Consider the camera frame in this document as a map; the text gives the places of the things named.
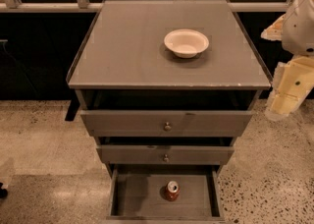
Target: drawer knob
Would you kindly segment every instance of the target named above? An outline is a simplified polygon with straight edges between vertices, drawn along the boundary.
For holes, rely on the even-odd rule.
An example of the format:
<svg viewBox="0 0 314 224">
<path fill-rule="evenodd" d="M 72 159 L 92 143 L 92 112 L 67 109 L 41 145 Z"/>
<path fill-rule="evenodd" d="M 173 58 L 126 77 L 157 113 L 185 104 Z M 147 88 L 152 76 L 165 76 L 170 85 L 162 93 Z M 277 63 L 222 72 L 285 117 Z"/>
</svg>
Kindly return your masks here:
<svg viewBox="0 0 314 224">
<path fill-rule="evenodd" d="M 164 130 L 166 132 L 169 132 L 171 129 L 172 129 L 171 124 L 169 122 L 166 122 L 164 126 Z"/>
<path fill-rule="evenodd" d="M 163 160 L 168 163 L 169 162 L 169 156 L 167 154 L 165 154 Z"/>
</svg>

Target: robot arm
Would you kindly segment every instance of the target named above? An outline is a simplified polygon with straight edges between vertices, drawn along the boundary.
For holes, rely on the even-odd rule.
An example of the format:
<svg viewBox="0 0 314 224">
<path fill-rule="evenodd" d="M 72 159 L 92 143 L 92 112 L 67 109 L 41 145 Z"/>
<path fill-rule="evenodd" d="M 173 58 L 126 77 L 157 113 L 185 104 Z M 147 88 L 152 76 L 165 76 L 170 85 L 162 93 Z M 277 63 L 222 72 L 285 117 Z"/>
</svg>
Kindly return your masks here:
<svg viewBox="0 0 314 224">
<path fill-rule="evenodd" d="M 267 101 L 265 115 L 278 121 L 297 110 L 314 87 L 314 0 L 294 0 L 261 36 L 281 40 L 294 54 L 287 64 L 279 63 Z"/>
</svg>

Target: white bowl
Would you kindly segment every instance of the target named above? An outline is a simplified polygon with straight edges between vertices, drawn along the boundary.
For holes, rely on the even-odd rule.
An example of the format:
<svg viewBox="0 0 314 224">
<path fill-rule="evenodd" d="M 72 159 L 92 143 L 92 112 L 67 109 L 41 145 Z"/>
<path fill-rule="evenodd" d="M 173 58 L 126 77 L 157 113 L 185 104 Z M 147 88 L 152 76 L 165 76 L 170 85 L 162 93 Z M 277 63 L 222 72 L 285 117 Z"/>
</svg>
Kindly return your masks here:
<svg viewBox="0 0 314 224">
<path fill-rule="evenodd" d="M 167 48 L 181 58 L 191 58 L 203 52 L 209 45 L 208 38 L 192 29 L 178 29 L 169 32 L 164 43 Z"/>
</svg>

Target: drawer front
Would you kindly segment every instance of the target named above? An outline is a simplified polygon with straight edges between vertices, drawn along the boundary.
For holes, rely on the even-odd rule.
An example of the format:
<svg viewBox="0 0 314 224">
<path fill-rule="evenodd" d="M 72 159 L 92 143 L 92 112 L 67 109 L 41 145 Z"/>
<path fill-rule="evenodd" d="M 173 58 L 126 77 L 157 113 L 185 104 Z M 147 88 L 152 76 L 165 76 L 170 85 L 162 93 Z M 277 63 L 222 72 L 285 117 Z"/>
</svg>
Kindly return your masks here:
<svg viewBox="0 0 314 224">
<path fill-rule="evenodd" d="M 219 146 L 98 145 L 103 163 L 224 165 L 234 148 Z"/>
<path fill-rule="evenodd" d="M 249 111 L 82 111 L 94 137 L 239 137 Z"/>
</svg>

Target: terrazzo floor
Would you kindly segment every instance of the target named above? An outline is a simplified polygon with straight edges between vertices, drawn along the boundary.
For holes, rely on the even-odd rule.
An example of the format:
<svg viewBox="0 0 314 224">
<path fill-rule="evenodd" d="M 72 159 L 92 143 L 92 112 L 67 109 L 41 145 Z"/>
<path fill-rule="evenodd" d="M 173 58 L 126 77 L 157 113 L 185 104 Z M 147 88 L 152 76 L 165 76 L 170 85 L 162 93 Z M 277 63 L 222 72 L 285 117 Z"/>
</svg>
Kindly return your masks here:
<svg viewBox="0 0 314 224">
<path fill-rule="evenodd" d="M 281 122 L 265 100 L 219 177 L 231 223 L 314 224 L 314 101 Z M 0 101 L 0 223 L 103 223 L 110 178 L 68 101 Z"/>
</svg>

